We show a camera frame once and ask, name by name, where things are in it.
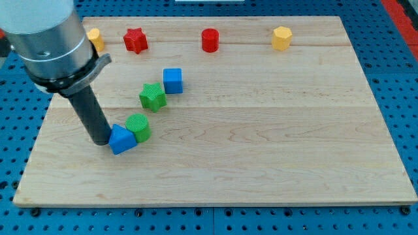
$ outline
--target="blue perforated panel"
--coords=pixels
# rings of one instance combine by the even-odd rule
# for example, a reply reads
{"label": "blue perforated panel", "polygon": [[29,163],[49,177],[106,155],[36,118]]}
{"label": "blue perforated panel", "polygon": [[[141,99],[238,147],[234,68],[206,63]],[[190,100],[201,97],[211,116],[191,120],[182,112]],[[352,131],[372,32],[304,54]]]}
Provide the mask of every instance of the blue perforated panel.
{"label": "blue perforated panel", "polygon": [[[176,5],[174,0],[77,0],[84,16],[340,16],[418,189],[418,64],[378,0]],[[16,54],[0,70],[0,234],[416,234],[418,207],[19,209],[11,200],[50,95]]]}

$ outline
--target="green textured block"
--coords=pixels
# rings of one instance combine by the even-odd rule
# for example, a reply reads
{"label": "green textured block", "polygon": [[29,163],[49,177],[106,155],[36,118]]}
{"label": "green textured block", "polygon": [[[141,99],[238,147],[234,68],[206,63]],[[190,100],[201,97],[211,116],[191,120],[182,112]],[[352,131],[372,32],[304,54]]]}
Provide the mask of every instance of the green textured block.
{"label": "green textured block", "polygon": [[161,107],[167,105],[165,92],[161,89],[160,83],[144,84],[144,90],[139,94],[143,108],[149,108],[157,112]]}
{"label": "green textured block", "polygon": [[144,114],[133,114],[125,122],[126,129],[131,131],[137,143],[147,141],[151,136],[150,125]]}

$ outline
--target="toy block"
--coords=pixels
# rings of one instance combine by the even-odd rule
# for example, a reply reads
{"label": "toy block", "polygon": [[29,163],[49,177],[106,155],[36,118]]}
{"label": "toy block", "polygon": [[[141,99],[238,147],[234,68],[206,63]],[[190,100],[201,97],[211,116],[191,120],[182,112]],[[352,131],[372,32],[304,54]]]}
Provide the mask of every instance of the toy block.
{"label": "toy block", "polygon": [[182,69],[164,69],[163,83],[166,94],[183,93]]}
{"label": "toy block", "polygon": [[167,105],[164,91],[160,83],[144,84],[144,89],[139,94],[139,99],[143,108],[149,108],[152,112],[157,112],[161,107]]}
{"label": "toy block", "polygon": [[273,30],[272,46],[275,50],[284,51],[292,41],[292,31],[288,27],[280,26]]}
{"label": "toy block", "polygon": [[205,52],[216,52],[219,48],[219,32],[216,29],[202,31],[202,49]]}
{"label": "toy block", "polygon": [[126,129],[135,136],[137,143],[143,143],[151,136],[150,125],[144,114],[133,114],[125,122]]}
{"label": "toy block", "polygon": [[113,124],[112,134],[110,134],[109,146],[114,155],[123,153],[124,151],[131,149],[137,145],[135,136],[131,131]]}
{"label": "toy block", "polygon": [[87,33],[87,37],[93,43],[97,52],[103,51],[103,49],[105,48],[105,43],[103,42],[99,29],[96,29],[96,28],[91,29]]}
{"label": "toy block", "polygon": [[142,50],[148,49],[148,42],[146,35],[142,32],[141,28],[128,29],[128,32],[123,36],[125,41],[126,50],[139,54]]}

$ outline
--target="yellow object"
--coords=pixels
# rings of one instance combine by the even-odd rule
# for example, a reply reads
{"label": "yellow object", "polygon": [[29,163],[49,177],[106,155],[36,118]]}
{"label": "yellow object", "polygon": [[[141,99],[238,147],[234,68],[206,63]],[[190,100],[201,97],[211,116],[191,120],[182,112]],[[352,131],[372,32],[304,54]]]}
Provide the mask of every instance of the yellow object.
{"label": "yellow object", "polygon": [[280,26],[273,30],[272,46],[275,50],[284,51],[292,41],[292,31],[288,27]]}
{"label": "yellow object", "polygon": [[97,52],[103,51],[105,48],[105,43],[103,42],[102,36],[100,35],[99,29],[92,29],[87,33],[87,37],[93,43],[94,47],[96,48]]}

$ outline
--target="red star block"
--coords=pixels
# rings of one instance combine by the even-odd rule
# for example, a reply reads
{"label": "red star block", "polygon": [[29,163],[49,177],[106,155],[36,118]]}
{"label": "red star block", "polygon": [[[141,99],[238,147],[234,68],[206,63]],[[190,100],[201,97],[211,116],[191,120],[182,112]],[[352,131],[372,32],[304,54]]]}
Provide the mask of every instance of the red star block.
{"label": "red star block", "polygon": [[146,36],[141,28],[128,29],[126,35],[123,36],[123,40],[125,41],[126,50],[134,51],[136,54],[139,54],[142,50],[148,49]]}

